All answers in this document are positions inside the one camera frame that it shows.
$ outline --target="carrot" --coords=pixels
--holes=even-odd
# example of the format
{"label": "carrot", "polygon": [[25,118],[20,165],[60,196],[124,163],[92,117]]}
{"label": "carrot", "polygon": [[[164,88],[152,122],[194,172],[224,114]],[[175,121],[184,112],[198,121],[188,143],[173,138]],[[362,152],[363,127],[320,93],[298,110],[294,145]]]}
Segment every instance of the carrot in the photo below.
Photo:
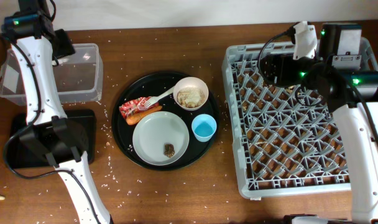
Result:
{"label": "carrot", "polygon": [[161,110],[162,108],[163,108],[162,106],[156,106],[156,107],[149,109],[147,111],[144,111],[142,113],[138,113],[138,114],[128,116],[128,118],[126,119],[127,124],[128,125],[134,125],[134,124],[138,123],[145,116],[147,116],[151,113],[157,112],[157,111]]}

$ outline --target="crumpled red packet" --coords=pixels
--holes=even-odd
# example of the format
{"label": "crumpled red packet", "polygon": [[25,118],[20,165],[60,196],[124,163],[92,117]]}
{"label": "crumpled red packet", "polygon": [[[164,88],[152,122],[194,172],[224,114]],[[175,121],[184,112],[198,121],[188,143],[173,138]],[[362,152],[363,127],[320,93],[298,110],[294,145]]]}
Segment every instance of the crumpled red packet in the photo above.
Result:
{"label": "crumpled red packet", "polygon": [[155,103],[152,106],[145,108],[145,103],[148,99],[150,99],[151,96],[149,97],[140,97],[136,100],[130,100],[128,102],[125,102],[123,105],[119,106],[119,111],[124,119],[126,119],[130,115],[134,115],[136,113],[140,113],[146,110],[149,110],[155,106],[158,106],[159,103]]}

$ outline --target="wooden table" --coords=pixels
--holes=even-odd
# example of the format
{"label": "wooden table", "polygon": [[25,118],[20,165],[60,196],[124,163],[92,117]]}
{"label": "wooden table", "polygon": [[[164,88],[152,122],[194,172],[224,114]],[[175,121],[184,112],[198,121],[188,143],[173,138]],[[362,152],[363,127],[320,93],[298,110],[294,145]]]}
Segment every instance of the wooden table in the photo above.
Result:
{"label": "wooden table", "polygon": [[[362,35],[370,40],[378,61],[378,21],[361,24]],[[69,36],[73,43],[98,44],[104,65],[101,103],[106,105],[110,117],[117,97],[128,85],[159,70],[176,70],[203,79],[209,89],[219,95],[218,103],[224,105],[221,65],[226,48],[264,43],[289,26],[88,30],[69,32]],[[321,23],[316,23],[317,30],[320,27]],[[263,198],[261,201],[242,198],[237,189],[229,119],[220,121],[216,143],[193,165],[171,172],[141,168],[123,155],[113,139],[100,131],[103,124],[111,125],[111,120],[107,122],[105,118],[103,105],[92,102],[64,108],[89,108],[98,118],[96,150],[99,153],[90,169],[115,223],[263,223],[265,220],[271,223],[293,213],[351,218],[350,192]],[[0,194],[6,196],[5,201],[0,201],[0,223],[74,223],[78,217],[58,175],[23,180],[15,177],[2,162],[2,146],[7,141],[11,120],[23,111],[25,107],[0,98]],[[224,106],[222,111],[228,113]],[[104,148],[106,142],[111,145]],[[111,156],[118,183],[105,177],[111,170],[108,156]],[[34,175],[48,170],[52,169],[21,172]]]}

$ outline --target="white wall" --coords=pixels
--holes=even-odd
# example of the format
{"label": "white wall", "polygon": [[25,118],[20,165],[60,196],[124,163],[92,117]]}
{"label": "white wall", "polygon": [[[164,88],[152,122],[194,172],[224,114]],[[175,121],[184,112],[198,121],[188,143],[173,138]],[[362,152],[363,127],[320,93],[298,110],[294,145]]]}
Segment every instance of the white wall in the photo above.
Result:
{"label": "white wall", "polygon": [[[378,19],[378,0],[55,0],[65,30]],[[18,10],[0,0],[0,26]]]}

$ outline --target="green light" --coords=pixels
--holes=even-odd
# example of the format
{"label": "green light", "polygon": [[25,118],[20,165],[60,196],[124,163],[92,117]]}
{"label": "green light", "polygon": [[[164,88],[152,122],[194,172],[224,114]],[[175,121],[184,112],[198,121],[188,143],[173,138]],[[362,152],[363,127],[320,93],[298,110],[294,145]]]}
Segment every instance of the green light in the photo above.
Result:
{"label": "green light", "polygon": [[359,84],[361,81],[360,81],[359,79],[357,79],[357,78],[354,78],[354,79],[352,79],[352,82],[353,82],[355,85],[357,85],[357,84]]}

